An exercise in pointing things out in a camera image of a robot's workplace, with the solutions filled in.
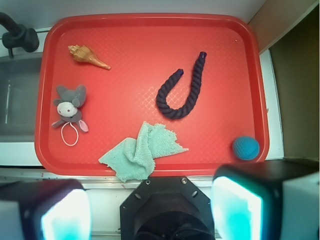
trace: light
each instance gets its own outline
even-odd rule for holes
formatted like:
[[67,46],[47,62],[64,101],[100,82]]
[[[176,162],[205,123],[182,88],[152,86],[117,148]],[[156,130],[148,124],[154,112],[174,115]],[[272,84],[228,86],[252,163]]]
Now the light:
[[231,179],[221,176],[211,188],[211,211],[224,240],[260,240],[262,198]]
[[45,240],[88,240],[92,217],[88,194],[74,189],[41,217]]

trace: seashell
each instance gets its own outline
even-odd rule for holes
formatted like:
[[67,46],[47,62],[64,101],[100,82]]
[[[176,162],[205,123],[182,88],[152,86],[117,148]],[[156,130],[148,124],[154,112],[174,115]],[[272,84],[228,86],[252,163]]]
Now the seashell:
[[96,65],[100,68],[110,70],[111,67],[104,62],[100,61],[95,53],[86,46],[78,46],[78,45],[71,45],[68,46],[70,53],[73,55],[73,59],[77,62],[86,62],[93,65]]

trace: terry cloth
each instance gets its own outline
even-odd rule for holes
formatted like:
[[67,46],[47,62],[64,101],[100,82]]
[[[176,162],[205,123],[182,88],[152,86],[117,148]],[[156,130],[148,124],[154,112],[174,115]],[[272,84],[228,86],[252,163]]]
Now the terry cloth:
[[111,167],[123,182],[145,180],[155,169],[155,158],[188,151],[176,143],[176,134],[165,125],[144,122],[137,140],[131,137],[120,142],[103,155],[99,162]]

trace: blue ball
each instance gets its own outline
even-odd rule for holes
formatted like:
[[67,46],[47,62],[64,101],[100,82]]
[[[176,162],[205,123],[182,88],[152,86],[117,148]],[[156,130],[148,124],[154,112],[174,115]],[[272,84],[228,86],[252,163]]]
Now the blue ball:
[[255,159],[258,156],[260,146],[254,138],[241,136],[233,142],[232,149],[237,158],[247,161]]

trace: sink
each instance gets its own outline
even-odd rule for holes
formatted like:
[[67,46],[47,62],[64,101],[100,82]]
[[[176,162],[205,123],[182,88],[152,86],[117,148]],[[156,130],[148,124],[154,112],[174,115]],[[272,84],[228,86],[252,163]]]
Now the sink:
[[42,53],[0,58],[0,142],[34,142]]

